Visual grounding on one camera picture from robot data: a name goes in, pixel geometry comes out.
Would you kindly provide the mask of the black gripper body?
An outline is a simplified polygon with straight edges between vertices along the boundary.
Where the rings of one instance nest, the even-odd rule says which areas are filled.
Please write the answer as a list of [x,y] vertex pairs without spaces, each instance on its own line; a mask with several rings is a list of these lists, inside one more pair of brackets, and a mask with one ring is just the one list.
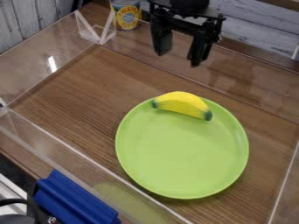
[[196,31],[207,31],[211,42],[220,41],[222,25],[226,16],[211,8],[211,0],[148,0],[149,18],[164,12],[172,30],[194,36]]

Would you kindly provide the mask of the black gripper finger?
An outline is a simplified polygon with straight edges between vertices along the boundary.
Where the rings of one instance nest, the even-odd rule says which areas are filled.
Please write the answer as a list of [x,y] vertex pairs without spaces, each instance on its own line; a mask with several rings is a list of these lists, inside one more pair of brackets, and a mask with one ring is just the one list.
[[211,51],[211,37],[207,31],[196,31],[194,34],[191,48],[187,54],[187,59],[192,67],[198,67],[208,58]]
[[153,50],[159,56],[166,55],[172,50],[172,26],[168,21],[167,13],[156,12],[151,15],[151,34]]

